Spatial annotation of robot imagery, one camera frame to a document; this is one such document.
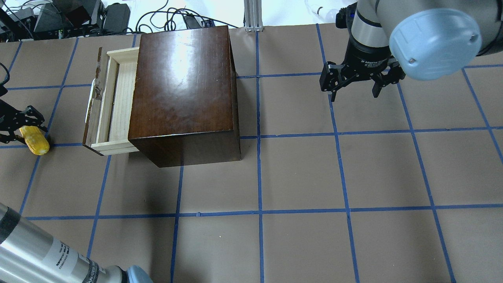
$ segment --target white floor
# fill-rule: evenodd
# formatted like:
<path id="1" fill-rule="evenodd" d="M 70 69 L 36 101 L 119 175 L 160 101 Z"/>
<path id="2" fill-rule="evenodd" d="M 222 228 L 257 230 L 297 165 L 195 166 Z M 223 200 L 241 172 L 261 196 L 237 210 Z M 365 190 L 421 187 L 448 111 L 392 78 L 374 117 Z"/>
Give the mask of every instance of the white floor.
<path id="1" fill-rule="evenodd" d="M 47 0 L 34 0 L 32 3 L 43 3 Z M 345 7 L 356 0 L 273 0 L 262 1 L 262 21 L 264 26 L 292 26 L 324 23 L 326 20 L 315 15 L 312 10 L 317 11 L 323 7 L 325 11 Z M 8 7 L 17 7 L 26 0 L 6 0 Z M 155 11 L 162 7 L 165 0 L 102 0 L 105 6 L 113 3 L 126 3 L 131 9 L 129 27 L 134 29 L 138 19 L 145 13 Z M 229 24 L 243 26 L 244 1 L 243 0 L 170 0 L 167 8 L 187 8 L 196 11 L 201 16 L 214 18 Z M 141 23 L 149 24 L 149 16 L 145 16 Z M 162 26 L 166 22 L 165 14 L 156 14 L 152 22 L 157 26 Z M 185 29 L 181 16 L 175 17 L 175 22 L 179 29 Z"/>

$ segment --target box top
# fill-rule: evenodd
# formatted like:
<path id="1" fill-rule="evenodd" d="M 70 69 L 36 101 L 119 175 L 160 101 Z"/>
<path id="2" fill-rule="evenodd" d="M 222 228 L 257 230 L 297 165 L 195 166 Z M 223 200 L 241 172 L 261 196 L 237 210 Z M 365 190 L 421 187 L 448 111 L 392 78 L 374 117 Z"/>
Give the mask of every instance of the box top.
<path id="1" fill-rule="evenodd" d="M 141 36 L 128 139 L 232 130 L 227 26 Z"/>

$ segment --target drawer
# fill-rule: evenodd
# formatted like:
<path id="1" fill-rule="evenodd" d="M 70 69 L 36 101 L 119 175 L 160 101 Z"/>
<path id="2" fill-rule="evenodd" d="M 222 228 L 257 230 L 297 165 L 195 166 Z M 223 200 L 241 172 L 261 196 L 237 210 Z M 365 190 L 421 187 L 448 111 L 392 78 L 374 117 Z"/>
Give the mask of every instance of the drawer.
<path id="1" fill-rule="evenodd" d="M 226 26 L 144 34 L 98 56 L 83 145 L 140 151 L 158 167 L 241 159 L 236 73 Z"/>

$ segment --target brown wooden box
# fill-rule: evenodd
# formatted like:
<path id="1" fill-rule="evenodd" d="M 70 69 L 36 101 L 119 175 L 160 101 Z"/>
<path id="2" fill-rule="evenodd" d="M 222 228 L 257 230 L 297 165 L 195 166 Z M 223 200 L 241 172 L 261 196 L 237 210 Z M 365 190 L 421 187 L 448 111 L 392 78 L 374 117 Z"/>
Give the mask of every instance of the brown wooden box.
<path id="1" fill-rule="evenodd" d="M 107 55 L 92 87 L 86 147 L 101 155 L 141 151 L 159 167 L 240 160 L 226 26 L 144 34 L 139 50 Z"/>

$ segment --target yellow corn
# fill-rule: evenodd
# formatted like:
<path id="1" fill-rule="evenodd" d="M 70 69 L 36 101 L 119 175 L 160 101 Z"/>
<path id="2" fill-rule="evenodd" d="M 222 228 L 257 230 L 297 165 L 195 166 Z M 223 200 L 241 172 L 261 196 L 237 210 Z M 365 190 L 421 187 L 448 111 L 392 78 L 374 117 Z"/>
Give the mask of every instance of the yellow corn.
<path id="1" fill-rule="evenodd" d="M 19 131 L 25 138 L 26 145 L 36 155 L 43 155 L 49 151 L 49 143 L 39 128 L 35 126 L 22 126 Z"/>

